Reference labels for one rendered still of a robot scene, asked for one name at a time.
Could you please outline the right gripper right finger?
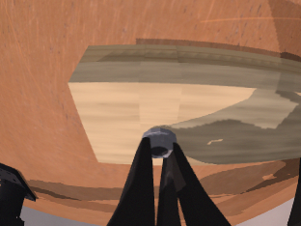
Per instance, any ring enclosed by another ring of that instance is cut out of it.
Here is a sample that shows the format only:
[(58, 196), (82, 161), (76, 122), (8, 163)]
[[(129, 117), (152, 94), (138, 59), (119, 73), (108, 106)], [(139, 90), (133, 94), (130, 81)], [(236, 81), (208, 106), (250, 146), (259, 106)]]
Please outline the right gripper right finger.
[(178, 143), (163, 157), (156, 226), (232, 226), (206, 194)]

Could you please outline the dark grey hex nut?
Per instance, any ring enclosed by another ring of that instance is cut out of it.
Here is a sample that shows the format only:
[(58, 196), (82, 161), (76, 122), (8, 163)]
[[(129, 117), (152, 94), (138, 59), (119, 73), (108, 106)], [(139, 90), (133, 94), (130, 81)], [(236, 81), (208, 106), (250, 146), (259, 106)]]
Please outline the dark grey hex nut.
[(177, 143), (176, 135), (169, 129), (151, 128), (144, 132), (143, 137), (150, 138), (151, 154), (153, 158), (168, 157), (173, 150), (173, 142)]

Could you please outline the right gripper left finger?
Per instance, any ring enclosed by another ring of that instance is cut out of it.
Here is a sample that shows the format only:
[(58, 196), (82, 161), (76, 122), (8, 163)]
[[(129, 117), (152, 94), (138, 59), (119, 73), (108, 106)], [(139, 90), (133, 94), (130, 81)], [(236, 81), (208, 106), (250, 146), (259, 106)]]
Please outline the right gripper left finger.
[(149, 137), (143, 137), (137, 148), (120, 202), (111, 218), (108, 222), (110, 224), (106, 226), (155, 226), (153, 166)]

